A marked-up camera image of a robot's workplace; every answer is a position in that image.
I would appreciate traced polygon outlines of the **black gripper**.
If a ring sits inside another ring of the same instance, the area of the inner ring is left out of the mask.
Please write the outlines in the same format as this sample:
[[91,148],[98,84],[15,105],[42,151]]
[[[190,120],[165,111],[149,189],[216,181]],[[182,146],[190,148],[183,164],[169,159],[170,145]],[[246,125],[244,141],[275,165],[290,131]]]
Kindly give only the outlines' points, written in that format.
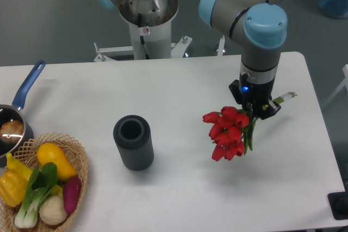
[[241,73],[239,80],[234,80],[229,85],[237,104],[242,105],[243,113],[247,116],[253,116],[258,113],[261,120],[265,120],[276,115],[281,106],[272,101],[271,93],[275,79],[266,83],[253,83],[251,76],[247,73]]

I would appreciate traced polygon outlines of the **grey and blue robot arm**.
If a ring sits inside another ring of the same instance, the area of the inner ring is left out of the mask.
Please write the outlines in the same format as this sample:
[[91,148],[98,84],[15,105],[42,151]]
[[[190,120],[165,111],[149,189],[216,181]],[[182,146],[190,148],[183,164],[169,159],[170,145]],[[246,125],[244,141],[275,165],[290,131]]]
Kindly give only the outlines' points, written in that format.
[[[128,23],[134,57],[170,58],[171,21],[178,0],[98,0],[118,7]],[[200,0],[198,13],[211,28],[242,49],[240,76],[229,89],[235,101],[254,117],[266,119],[280,110],[271,97],[288,19],[283,0]]]

